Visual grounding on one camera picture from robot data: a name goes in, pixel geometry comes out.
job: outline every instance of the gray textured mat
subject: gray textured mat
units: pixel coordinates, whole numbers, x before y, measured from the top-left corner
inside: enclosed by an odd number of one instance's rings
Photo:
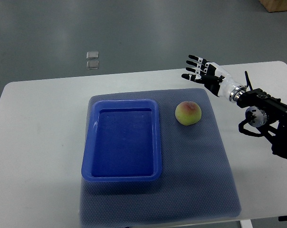
[[[127,227],[142,224],[236,217],[240,213],[230,165],[214,113],[203,89],[144,91],[99,95],[99,100],[153,99],[159,105],[162,163],[160,178],[129,188],[82,180],[80,220],[82,227]],[[182,101],[195,101],[201,120],[183,126],[175,119]]]

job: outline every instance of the concrete floor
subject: concrete floor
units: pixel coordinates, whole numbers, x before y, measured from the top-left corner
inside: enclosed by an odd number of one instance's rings
[[[99,69],[86,70],[91,50]],[[287,12],[268,13],[258,0],[0,0],[0,96],[12,81],[185,68],[189,54],[287,63]],[[287,228],[277,218],[252,224]]]

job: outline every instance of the white table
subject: white table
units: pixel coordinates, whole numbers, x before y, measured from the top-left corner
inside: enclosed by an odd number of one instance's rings
[[[287,65],[223,66],[245,84],[287,103]],[[195,88],[184,69],[13,82],[0,98],[0,228],[76,228],[86,112],[94,95]],[[265,138],[245,136],[245,110],[208,91],[232,168],[241,214],[231,220],[287,215],[287,160]],[[194,223],[221,221],[194,221]]]

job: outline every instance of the robotic arm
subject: robotic arm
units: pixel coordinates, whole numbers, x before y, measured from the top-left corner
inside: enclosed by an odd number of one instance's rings
[[[187,60],[192,68],[187,67],[186,70],[191,74],[183,74],[182,77],[204,84],[214,95],[225,97],[241,108],[249,107],[245,112],[245,120],[239,124],[239,132],[254,137],[264,136],[272,144],[272,153],[287,159],[287,104],[259,88],[252,89],[247,72],[247,85],[243,86],[216,63],[193,55],[189,55],[189,58],[195,61]],[[277,129],[271,126],[276,121]],[[260,133],[244,129],[245,124],[256,127]]]

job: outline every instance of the cardboard box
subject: cardboard box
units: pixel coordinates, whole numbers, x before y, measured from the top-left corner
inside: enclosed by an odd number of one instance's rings
[[[259,0],[268,12],[287,11],[287,0]]]

